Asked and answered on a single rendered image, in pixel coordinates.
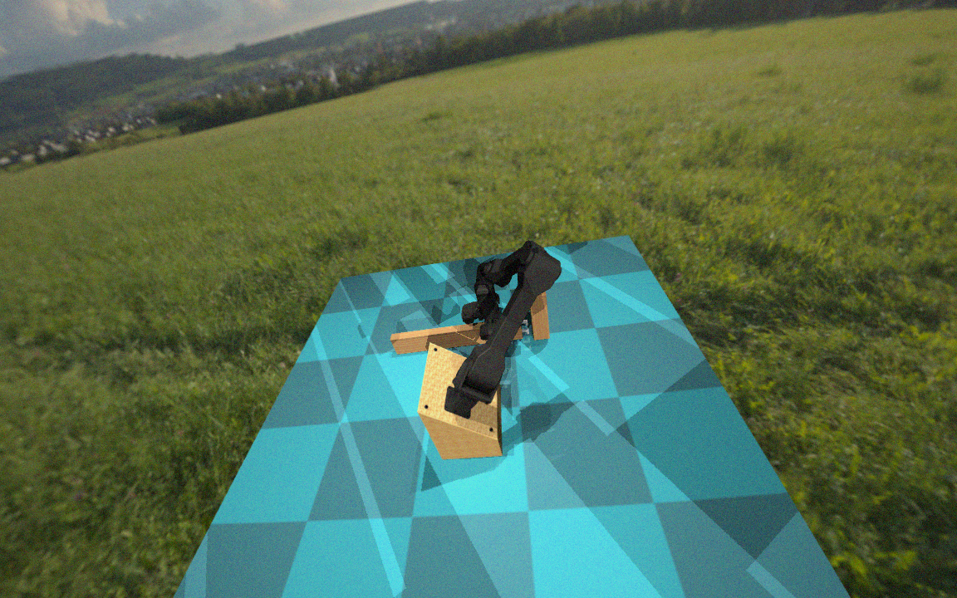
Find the brown wooden rail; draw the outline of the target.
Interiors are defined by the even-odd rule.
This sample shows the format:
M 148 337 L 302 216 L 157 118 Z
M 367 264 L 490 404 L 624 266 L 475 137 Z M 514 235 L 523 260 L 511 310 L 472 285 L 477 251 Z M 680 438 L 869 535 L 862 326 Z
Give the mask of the brown wooden rail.
M 482 324 L 483 322 L 466 323 L 466 325 L 447 326 L 447 328 L 396 333 L 391 334 L 389 341 L 397 355 L 426 351 L 429 349 L 429 343 L 442 348 L 478 345 L 488 341 L 481 340 Z

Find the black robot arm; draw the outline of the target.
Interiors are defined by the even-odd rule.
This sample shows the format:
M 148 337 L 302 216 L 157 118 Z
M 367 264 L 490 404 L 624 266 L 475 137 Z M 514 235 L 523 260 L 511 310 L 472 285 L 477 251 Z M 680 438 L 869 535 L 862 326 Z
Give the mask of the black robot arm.
M 476 300 L 489 303 L 495 299 L 494 284 L 507 287 L 512 275 L 518 274 L 518 286 L 510 297 L 500 319 L 495 323 L 493 333 L 481 346 L 474 346 L 471 355 L 457 370 L 452 380 L 453 387 L 447 389 L 444 411 L 470 418 L 470 411 L 481 401 L 492 404 L 505 370 L 504 355 L 519 331 L 522 321 L 531 309 L 538 295 L 553 287 L 561 276 L 561 261 L 548 255 L 546 248 L 533 241 L 527 241 L 522 248 L 508 255 L 504 260 L 495 258 L 481 262 L 476 269 L 474 284 Z M 483 321 L 478 301 L 463 305 L 464 323 Z

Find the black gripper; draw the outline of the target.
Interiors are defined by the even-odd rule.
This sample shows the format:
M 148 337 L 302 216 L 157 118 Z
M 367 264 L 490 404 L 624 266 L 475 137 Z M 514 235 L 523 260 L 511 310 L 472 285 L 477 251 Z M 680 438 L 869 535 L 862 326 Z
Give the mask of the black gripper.
M 483 317 L 483 324 L 481 325 L 481 340 L 488 340 L 491 333 L 493 333 L 493 328 L 495 323 L 500 319 L 500 295 L 495 294 L 495 299 L 489 303 L 481 303 L 478 301 L 478 309 L 481 310 Z

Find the dark brown wooden post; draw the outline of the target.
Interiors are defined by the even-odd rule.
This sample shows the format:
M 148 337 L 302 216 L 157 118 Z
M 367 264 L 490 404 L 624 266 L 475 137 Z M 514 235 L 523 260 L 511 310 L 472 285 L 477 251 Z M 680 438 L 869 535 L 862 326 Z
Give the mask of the dark brown wooden post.
M 534 340 L 543 340 L 543 338 L 550 338 L 550 333 L 548 333 L 548 313 L 547 313 L 547 294 L 543 292 L 538 295 L 534 304 L 532 304 L 531 309 L 531 319 L 532 319 L 532 332 L 534 332 Z

